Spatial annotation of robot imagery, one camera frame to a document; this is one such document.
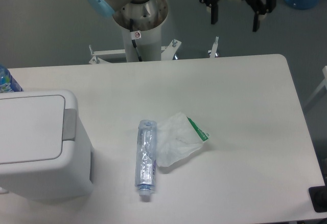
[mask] gray floor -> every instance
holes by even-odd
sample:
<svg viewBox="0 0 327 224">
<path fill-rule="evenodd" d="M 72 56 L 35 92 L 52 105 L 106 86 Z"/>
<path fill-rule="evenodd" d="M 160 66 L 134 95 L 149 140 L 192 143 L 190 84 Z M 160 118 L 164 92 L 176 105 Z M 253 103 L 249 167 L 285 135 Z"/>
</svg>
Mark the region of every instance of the gray floor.
<svg viewBox="0 0 327 224">
<path fill-rule="evenodd" d="M 245 2 L 221 0 L 219 21 L 212 26 L 210 14 L 198 0 L 167 1 L 170 12 L 162 44 L 181 40 L 181 58 L 206 57 L 216 36 L 223 57 L 282 54 L 302 104 L 323 79 L 327 0 L 304 11 L 277 0 L 256 33 L 251 31 L 253 12 Z M 98 16 L 86 0 L 0 0 L 0 36 L 0 62 L 9 68 L 87 64 L 89 44 L 95 51 L 123 48 L 113 20 Z M 326 111 L 327 97 L 306 115 L 320 158 L 327 157 Z"/>
</svg>

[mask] green printed label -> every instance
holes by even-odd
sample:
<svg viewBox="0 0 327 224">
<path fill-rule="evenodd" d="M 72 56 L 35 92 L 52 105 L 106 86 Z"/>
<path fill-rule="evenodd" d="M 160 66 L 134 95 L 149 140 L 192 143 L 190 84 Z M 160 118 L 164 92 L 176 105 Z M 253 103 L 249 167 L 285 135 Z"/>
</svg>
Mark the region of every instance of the green printed label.
<svg viewBox="0 0 327 224">
<path fill-rule="evenodd" d="M 192 127 L 195 129 L 196 133 L 198 133 L 198 135 L 202 141 L 206 141 L 207 139 L 209 139 L 208 133 L 204 133 L 201 129 L 199 129 L 199 127 L 196 126 L 196 124 L 192 121 L 191 118 L 188 118 L 188 120 L 189 120 L 190 124 L 192 125 Z"/>
</svg>

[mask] white table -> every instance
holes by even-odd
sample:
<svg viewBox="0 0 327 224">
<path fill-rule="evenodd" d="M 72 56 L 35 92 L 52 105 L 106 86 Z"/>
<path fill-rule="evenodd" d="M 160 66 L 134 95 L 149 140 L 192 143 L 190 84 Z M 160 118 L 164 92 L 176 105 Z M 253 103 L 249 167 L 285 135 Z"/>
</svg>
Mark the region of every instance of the white table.
<svg viewBox="0 0 327 224">
<path fill-rule="evenodd" d="M 95 148 L 87 197 L 0 196 L 1 223 L 246 224 L 327 217 L 308 188 L 323 185 L 281 55 L 13 69 L 25 90 L 66 88 Z M 211 133 L 191 159 L 157 170 L 157 192 L 134 187 L 137 126 L 184 112 Z"/>
</svg>

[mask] bottle cap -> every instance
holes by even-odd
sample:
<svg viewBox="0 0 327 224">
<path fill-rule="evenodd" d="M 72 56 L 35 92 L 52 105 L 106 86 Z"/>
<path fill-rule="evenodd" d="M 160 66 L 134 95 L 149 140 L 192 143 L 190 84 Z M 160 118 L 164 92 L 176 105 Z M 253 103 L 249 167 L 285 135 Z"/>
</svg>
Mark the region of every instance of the bottle cap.
<svg viewBox="0 0 327 224">
<path fill-rule="evenodd" d="M 150 189 L 140 189 L 139 190 L 139 195 L 142 196 L 150 196 L 151 192 Z"/>
</svg>

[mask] crushed plastic bottle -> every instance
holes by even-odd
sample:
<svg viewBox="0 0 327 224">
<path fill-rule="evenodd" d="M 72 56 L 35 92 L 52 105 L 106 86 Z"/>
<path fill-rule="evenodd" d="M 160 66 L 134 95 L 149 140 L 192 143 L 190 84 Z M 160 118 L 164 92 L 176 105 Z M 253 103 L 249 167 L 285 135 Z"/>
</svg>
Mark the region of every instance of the crushed plastic bottle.
<svg viewBox="0 0 327 224">
<path fill-rule="evenodd" d="M 140 196 L 150 196 L 155 188 L 157 123 L 142 120 L 138 126 L 135 186 Z"/>
</svg>

